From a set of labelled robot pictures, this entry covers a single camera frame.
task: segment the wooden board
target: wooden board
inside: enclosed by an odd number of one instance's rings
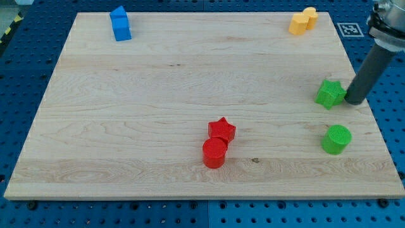
[[[288,33],[292,13],[79,13],[30,129],[9,200],[401,198],[367,102],[314,103],[353,69],[328,13]],[[223,167],[202,163],[208,122],[237,126]],[[339,156],[320,141],[342,124]]]

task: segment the blue perforated table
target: blue perforated table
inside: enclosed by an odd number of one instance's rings
[[[328,11],[358,69],[373,41],[371,0],[36,1],[0,59],[0,193],[4,193],[37,107],[78,11]],[[355,34],[345,29],[355,28]],[[405,172],[405,60],[401,53],[368,96],[402,178]],[[405,200],[47,202],[0,198],[0,227],[389,227],[405,226]]]

